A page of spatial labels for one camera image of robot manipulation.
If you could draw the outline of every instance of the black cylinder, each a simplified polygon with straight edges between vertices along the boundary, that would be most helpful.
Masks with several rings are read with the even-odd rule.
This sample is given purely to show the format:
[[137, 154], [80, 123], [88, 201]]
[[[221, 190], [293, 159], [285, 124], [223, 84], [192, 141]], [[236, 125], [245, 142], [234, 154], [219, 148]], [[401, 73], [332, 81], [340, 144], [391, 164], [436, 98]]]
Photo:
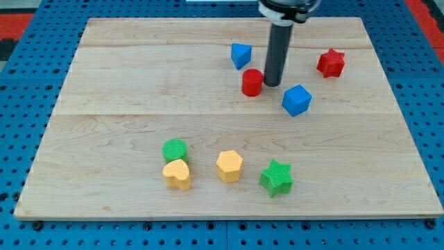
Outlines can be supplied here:
[[271, 24], [264, 70], [264, 83], [269, 87], [278, 86], [282, 80], [292, 30], [293, 25], [278, 26]]

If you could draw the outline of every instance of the red cylinder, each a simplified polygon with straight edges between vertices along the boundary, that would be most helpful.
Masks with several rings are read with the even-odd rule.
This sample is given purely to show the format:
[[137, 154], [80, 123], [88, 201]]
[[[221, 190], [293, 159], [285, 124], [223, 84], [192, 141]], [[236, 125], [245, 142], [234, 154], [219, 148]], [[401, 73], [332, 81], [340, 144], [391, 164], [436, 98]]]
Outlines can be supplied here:
[[249, 97], [255, 97], [262, 91], [264, 75], [258, 69], [247, 69], [242, 75], [242, 92]]

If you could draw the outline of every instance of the blue pegboard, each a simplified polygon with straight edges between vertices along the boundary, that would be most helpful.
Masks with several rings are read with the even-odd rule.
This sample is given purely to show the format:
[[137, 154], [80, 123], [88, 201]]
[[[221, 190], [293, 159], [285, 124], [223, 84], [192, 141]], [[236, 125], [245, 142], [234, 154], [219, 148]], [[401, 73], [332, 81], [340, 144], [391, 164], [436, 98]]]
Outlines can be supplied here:
[[[324, 0], [361, 17], [444, 197], [444, 69], [401, 0]], [[19, 222], [13, 216], [88, 17], [260, 17], [256, 4], [43, 0], [0, 75], [0, 249], [443, 249], [444, 219], [339, 222]]]

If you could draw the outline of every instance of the blue triangular block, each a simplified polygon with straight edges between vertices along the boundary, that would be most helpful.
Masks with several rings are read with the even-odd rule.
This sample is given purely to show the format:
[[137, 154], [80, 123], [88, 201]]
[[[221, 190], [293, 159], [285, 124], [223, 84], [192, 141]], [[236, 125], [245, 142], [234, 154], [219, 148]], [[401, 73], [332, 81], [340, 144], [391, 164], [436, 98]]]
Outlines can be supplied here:
[[231, 44], [231, 60], [237, 70], [241, 69], [251, 60], [251, 45]]

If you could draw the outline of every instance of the red star block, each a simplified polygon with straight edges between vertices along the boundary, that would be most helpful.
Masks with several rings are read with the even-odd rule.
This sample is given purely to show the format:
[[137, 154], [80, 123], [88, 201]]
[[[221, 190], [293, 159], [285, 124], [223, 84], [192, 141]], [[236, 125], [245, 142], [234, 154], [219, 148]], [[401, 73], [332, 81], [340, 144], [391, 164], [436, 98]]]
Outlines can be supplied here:
[[330, 49], [327, 53], [321, 55], [317, 69], [322, 72], [324, 78], [335, 76], [339, 77], [344, 68], [345, 53], [336, 52], [334, 49]]

